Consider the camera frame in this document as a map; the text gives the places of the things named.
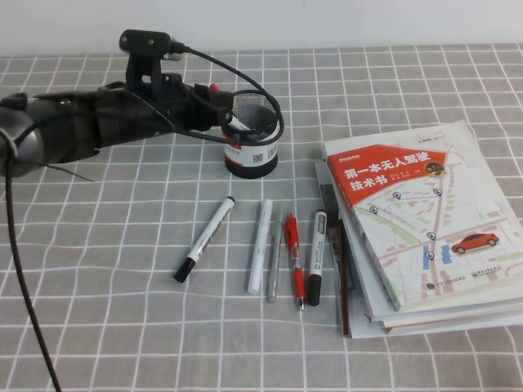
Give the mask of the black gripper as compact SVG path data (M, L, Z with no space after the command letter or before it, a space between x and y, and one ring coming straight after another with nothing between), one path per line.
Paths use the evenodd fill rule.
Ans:
M163 74L161 108L183 129L208 131L230 123L233 114L234 94L228 91L212 91L201 84L184 84L177 73Z

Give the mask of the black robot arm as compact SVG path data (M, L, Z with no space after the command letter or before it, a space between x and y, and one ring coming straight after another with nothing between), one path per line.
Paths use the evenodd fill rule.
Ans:
M232 118L234 95L167 73L159 89L112 82L92 91L62 91L1 100L1 154L16 147L13 172L91 158L100 149L162 136L207 131Z

